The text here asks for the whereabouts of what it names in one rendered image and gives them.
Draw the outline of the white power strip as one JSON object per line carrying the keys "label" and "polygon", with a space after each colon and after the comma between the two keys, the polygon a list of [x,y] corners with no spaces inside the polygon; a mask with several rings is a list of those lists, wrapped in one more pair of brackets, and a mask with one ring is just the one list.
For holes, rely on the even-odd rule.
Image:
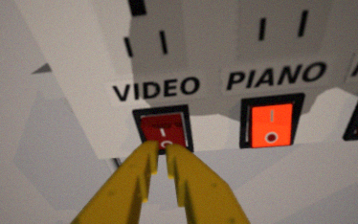
{"label": "white power strip", "polygon": [[358,141],[358,0],[14,1],[47,60],[36,85],[111,174],[146,141]]}

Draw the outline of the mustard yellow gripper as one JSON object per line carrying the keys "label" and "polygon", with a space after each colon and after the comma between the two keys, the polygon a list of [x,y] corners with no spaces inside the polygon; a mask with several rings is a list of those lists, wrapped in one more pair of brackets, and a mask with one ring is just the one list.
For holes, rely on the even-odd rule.
{"label": "mustard yellow gripper", "polygon": [[[139,224],[151,174],[157,173],[159,143],[139,145],[70,224]],[[168,179],[188,224],[251,224],[230,186],[185,147],[166,145]]]}

